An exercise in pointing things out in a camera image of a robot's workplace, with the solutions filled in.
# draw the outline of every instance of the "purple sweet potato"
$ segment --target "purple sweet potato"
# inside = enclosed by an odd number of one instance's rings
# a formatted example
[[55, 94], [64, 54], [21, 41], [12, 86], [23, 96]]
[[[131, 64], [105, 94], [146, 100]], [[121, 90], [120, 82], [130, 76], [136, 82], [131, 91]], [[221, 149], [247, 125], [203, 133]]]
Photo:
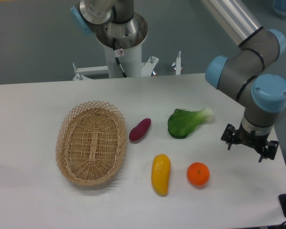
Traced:
[[131, 141], [140, 140], [146, 134], [151, 123], [152, 120], [150, 118], [143, 119], [135, 128], [133, 128], [130, 131], [129, 140]]

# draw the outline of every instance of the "woven basket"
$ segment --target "woven basket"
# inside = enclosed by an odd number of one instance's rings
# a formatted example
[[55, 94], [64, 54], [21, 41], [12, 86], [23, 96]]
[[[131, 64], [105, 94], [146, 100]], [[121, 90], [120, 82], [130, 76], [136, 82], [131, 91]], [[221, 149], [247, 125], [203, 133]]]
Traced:
[[125, 121], [116, 107], [100, 101], [80, 104], [61, 125], [57, 166], [77, 185], [105, 183], [121, 167], [126, 142]]

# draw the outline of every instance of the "blue object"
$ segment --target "blue object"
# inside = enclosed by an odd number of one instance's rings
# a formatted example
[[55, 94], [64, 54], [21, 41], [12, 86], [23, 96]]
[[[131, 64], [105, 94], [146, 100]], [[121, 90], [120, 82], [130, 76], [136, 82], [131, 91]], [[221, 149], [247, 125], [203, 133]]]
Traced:
[[273, 0], [272, 8], [281, 18], [286, 20], [286, 0]]
[[268, 31], [272, 32], [278, 40], [278, 44], [280, 46], [280, 53], [278, 57], [280, 57], [286, 51], [286, 37], [279, 30], [269, 29]]
[[264, 111], [280, 112], [286, 101], [286, 81], [278, 75], [261, 75], [254, 80], [251, 95], [254, 102]]
[[220, 79], [221, 72], [224, 68], [225, 62], [227, 61], [227, 57], [225, 56], [217, 56], [215, 57], [207, 67], [205, 71], [205, 80], [207, 80], [210, 85], [214, 88], [218, 88], [218, 82]]
[[71, 16], [74, 20], [74, 22], [76, 23], [77, 27], [81, 30], [81, 32], [85, 35], [90, 35], [93, 32], [89, 29], [89, 27], [87, 26], [87, 24], [85, 23], [85, 21], [83, 20], [82, 16], [80, 15], [80, 13], [77, 11], [77, 9], [75, 8], [75, 6], [72, 6], [70, 8], [70, 13]]

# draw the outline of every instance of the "cable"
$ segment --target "cable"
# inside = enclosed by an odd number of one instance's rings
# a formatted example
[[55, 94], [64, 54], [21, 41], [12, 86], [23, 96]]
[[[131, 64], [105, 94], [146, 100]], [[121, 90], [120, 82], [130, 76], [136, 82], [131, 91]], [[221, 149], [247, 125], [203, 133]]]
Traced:
[[[113, 50], [117, 50], [117, 48], [116, 48], [116, 46], [115, 46], [115, 43], [116, 43], [116, 39], [113, 38], [113, 39], [112, 39], [112, 48], [113, 48]], [[122, 67], [122, 65], [121, 65], [121, 62], [120, 62], [120, 60], [119, 60], [119, 57], [116, 57], [116, 58], [115, 58], [115, 61], [116, 61], [116, 63], [119, 65], [119, 67], [120, 67], [120, 69], [121, 69], [121, 71], [122, 71], [123, 77], [124, 77], [124, 78], [128, 78], [128, 76], [126, 75], [126, 73], [125, 73], [125, 71], [124, 71], [124, 69], [123, 69], [123, 67]]]
[[284, 221], [280, 226], [278, 226], [278, 229], [282, 229], [285, 224], [286, 224], [286, 221]]

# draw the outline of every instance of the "white table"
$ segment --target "white table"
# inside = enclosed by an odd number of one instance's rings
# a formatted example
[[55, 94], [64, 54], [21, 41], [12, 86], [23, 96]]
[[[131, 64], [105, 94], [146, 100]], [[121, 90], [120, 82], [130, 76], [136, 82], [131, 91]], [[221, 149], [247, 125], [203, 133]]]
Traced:
[[[138, 144], [128, 143], [123, 166], [107, 187], [86, 189], [65, 179], [55, 146], [68, 112], [92, 100], [110, 102], [124, 114], [129, 132], [149, 117]], [[211, 107], [214, 122], [187, 139], [173, 139], [167, 119], [175, 108]], [[0, 85], [0, 229], [223, 229], [285, 221], [278, 195], [286, 193], [280, 149], [274, 161], [220, 137], [238, 127], [244, 108], [209, 85], [204, 74], [76, 82]], [[273, 131], [269, 140], [276, 140]], [[172, 162], [169, 194], [159, 197], [151, 182], [153, 158]], [[187, 167], [199, 161], [211, 177], [191, 186]]]

